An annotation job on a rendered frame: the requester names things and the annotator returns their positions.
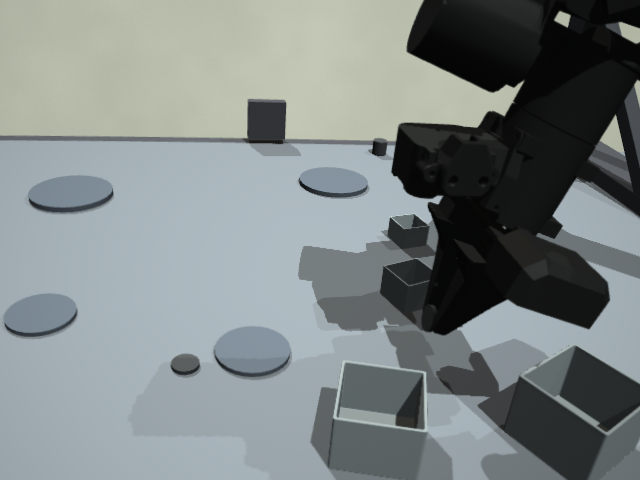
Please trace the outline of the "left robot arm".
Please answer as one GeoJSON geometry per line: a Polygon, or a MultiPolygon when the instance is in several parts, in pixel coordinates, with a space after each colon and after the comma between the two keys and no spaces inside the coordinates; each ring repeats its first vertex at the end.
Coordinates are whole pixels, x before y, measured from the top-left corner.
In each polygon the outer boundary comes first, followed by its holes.
{"type": "MultiPolygon", "coordinates": [[[[640,81],[640,42],[599,25],[638,19],[640,0],[423,0],[407,53],[492,93],[524,81],[515,104],[597,145],[640,81]],[[554,21],[560,11],[598,26],[579,34],[554,21]]],[[[411,196],[480,197],[502,214],[524,153],[522,131],[493,131],[499,118],[399,124],[391,173],[411,196]]]]}

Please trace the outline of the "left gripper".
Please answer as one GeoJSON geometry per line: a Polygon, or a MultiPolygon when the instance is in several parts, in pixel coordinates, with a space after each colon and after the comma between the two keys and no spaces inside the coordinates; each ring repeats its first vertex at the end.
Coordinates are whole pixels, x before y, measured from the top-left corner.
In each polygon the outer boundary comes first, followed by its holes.
{"type": "Polygon", "coordinates": [[[502,214],[480,197],[428,202],[438,232],[423,306],[437,308],[432,331],[447,335],[506,300],[590,329],[610,301],[608,282],[577,252],[537,234],[556,238],[563,225],[553,214],[575,179],[591,183],[600,169],[588,161],[596,146],[514,103],[505,116],[492,112],[503,140],[512,127],[523,132],[518,182],[502,214]]]}

